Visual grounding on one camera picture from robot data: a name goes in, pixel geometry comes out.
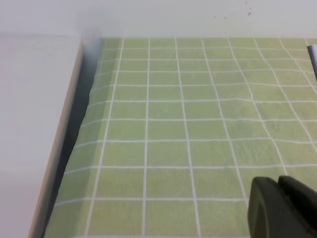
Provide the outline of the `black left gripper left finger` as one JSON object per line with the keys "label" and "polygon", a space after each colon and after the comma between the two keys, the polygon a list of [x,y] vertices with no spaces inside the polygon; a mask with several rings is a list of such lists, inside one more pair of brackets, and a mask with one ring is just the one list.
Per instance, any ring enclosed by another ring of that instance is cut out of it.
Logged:
{"label": "black left gripper left finger", "polygon": [[248,225],[252,238],[313,238],[299,221],[278,181],[268,177],[252,180]]}

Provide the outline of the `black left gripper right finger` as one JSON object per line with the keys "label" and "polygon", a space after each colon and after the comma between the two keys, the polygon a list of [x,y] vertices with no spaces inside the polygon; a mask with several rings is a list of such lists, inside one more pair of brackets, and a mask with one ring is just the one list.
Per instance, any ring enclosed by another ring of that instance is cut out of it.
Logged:
{"label": "black left gripper right finger", "polygon": [[305,230],[317,237],[317,192],[291,176],[280,176],[278,185],[294,207]]}

